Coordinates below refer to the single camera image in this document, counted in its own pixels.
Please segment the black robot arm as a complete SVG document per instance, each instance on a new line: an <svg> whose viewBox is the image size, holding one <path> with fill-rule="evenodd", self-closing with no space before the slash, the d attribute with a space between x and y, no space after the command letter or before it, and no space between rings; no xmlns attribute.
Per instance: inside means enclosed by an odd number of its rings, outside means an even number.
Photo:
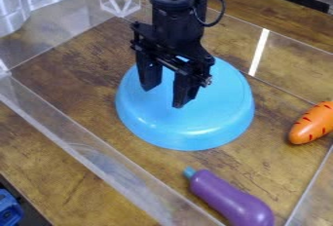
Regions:
<svg viewBox="0 0 333 226"><path fill-rule="evenodd" d="M150 91L162 83L163 69L173 70L173 106L181 108L213 78L214 57L201 44L208 0L150 2L153 22L131 24L141 86Z"/></svg>

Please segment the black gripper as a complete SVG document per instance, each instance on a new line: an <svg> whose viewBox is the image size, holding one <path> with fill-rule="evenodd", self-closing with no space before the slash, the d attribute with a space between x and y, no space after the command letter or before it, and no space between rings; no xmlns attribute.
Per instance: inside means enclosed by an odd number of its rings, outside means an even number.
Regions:
<svg viewBox="0 0 333 226"><path fill-rule="evenodd" d="M173 106L182 108L212 78L214 59L201 44L208 0L150 1L153 23L131 24L139 82L149 92L162 83L163 67L173 70Z"/></svg>

